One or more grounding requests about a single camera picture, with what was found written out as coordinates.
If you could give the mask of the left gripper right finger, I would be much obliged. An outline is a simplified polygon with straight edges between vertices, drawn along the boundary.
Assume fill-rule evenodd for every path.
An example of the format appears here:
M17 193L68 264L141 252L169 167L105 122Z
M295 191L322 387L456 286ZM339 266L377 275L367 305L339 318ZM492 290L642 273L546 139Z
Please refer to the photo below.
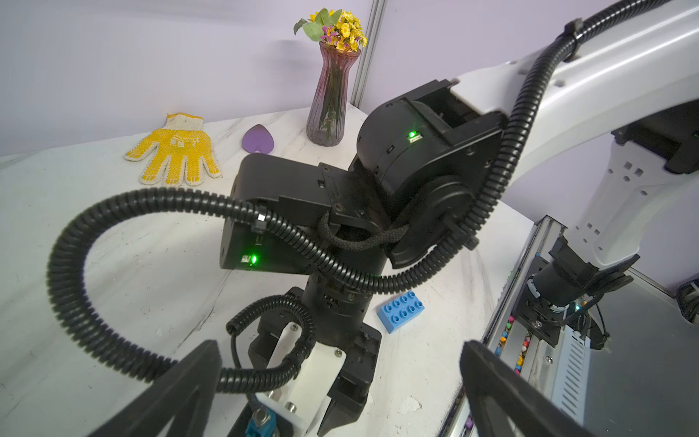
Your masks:
M463 387L480 436L590 436L476 340L462 348Z

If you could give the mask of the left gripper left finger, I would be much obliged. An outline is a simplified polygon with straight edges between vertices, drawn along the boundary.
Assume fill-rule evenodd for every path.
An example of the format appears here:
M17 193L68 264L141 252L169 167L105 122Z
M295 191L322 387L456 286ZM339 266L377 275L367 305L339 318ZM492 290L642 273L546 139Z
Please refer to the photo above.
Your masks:
M218 385L222 360L206 340L93 436L202 436Z

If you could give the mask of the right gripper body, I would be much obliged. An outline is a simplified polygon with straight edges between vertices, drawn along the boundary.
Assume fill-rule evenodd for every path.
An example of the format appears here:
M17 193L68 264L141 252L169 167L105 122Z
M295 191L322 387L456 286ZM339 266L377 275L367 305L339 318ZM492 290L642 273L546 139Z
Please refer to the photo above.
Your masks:
M309 276L302 290L294 287L287 295L302 302L316 327L317 344L335 346L347 354L332 393L367 393L374 379L382 335L363 320L371 295L346 291L320 273ZM289 311L266 313L258 323L258 337L249 346L249 358L256 369L268 366L283 328L296 318Z

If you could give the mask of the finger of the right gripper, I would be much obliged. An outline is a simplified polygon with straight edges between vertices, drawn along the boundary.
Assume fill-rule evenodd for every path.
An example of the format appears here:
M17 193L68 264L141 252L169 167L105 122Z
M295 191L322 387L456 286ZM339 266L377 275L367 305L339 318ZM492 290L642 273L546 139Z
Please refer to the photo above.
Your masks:
M354 424L367 404L372 381L351 381L340 376L329 391L329 406L320 422L318 436L348 424Z

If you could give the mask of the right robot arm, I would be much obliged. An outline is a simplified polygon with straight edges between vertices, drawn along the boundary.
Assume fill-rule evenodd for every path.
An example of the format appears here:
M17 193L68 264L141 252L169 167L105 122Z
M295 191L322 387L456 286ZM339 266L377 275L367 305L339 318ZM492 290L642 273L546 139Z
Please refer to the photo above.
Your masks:
M360 418L382 337L364 322L371 299L386 322L409 320L417 286L478 232L508 186L604 133L617 151L582 221L522 286L514 319L551 345L561 329L629 283L656 215L698 180L698 5L620 1L569 22L541 51L377 107L348 169L244 158L229 195L138 189L102 200L62 231L49 257L53 311L79 347L149 387L98 436L200 436L216 394L243 394L235 436L318 435ZM110 228L154 213L225 221L220 265L302 274L304 289L251 303L231 339L258 322L252 367L221 364L206 340L174 361L129 342L94 309L87 255Z

